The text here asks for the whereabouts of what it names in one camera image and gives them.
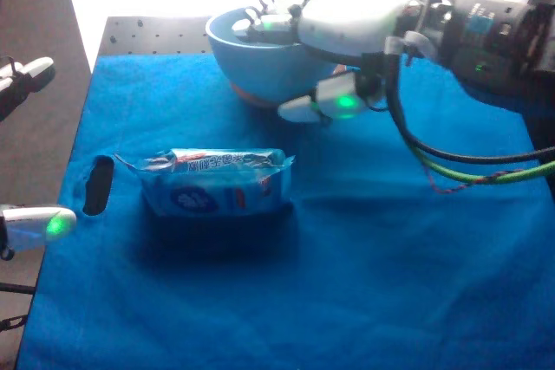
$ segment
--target blue tablecloth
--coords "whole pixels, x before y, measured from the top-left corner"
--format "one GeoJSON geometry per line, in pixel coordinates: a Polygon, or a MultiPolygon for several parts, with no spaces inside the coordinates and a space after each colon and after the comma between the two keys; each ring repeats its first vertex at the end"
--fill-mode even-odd
{"type": "MultiPolygon", "coordinates": [[[[401,89],[428,143],[532,148],[517,114],[441,68],[417,60],[401,89]]],[[[545,181],[437,195],[388,114],[290,124],[244,104],[210,55],[101,57],[60,202],[79,225],[46,252],[20,369],[555,368],[545,181]],[[293,204],[161,221],[116,164],[107,209],[82,213],[95,157],[170,147],[296,154],[293,204]]]]}

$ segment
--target wet wipes package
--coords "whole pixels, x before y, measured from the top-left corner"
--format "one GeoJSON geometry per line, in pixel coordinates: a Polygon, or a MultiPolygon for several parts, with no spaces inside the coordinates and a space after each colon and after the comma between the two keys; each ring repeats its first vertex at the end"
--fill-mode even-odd
{"type": "Polygon", "coordinates": [[[246,216],[289,201],[291,164],[279,149],[172,149],[152,158],[120,155],[154,212],[168,217],[246,216]]]}

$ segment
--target green cable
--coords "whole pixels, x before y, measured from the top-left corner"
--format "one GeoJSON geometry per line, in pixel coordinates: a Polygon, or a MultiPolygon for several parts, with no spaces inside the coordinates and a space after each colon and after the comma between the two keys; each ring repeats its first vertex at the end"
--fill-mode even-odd
{"type": "MultiPolygon", "coordinates": [[[[418,160],[422,164],[424,164],[431,170],[439,173],[444,177],[453,179],[455,181],[464,182],[466,184],[484,178],[483,175],[472,175],[469,173],[457,172],[452,169],[446,168],[445,166],[442,166],[433,162],[433,160],[429,159],[426,155],[424,155],[420,150],[416,149],[415,147],[409,146],[409,148],[413,152],[415,157],[418,158],[418,160]]],[[[523,171],[512,172],[506,175],[501,175],[497,178],[493,178],[480,185],[511,184],[512,182],[520,182],[520,181],[526,181],[528,179],[534,179],[537,177],[544,177],[552,173],[555,173],[555,160],[540,166],[525,169],[523,171]]]]}

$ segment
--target gray floor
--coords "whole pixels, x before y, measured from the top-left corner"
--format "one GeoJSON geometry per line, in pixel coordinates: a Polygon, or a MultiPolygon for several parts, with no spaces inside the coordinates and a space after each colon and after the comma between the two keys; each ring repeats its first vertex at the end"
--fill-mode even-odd
{"type": "MultiPolygon", "coordinates": [[[[0,54],[55,60],[56,78],[0,124],[0,201],[55,202],[85,100],[90,70],[71,0],[3,0],[0,54]]],[[[42,250],[0,263],[0,281],[34,285],[42,250]]],[[[22,315],[30,296],[0,293],[0,319],[22,315]]],[[[23,330],[0,334],[0,369],[12,368],[23,330]]]]}

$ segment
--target green light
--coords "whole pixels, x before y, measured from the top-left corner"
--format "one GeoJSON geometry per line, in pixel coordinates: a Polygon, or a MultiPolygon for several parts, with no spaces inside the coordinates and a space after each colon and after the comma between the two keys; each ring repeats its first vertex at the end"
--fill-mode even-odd
{"type": "Polygon", "coordinates": [[[339,107],[352,108],[356,107],[357,103],[352,97],[344,95],[343,97],[339,97],[339,99],[337,99],[337,105],[339,107]]]}
{"type": "Polygon", "coordinates": [[[58,234],[64,232],[66,224],[63,218],[52,217],[46,226],[46,234],[49,236],[57,236],[58,234]]]}

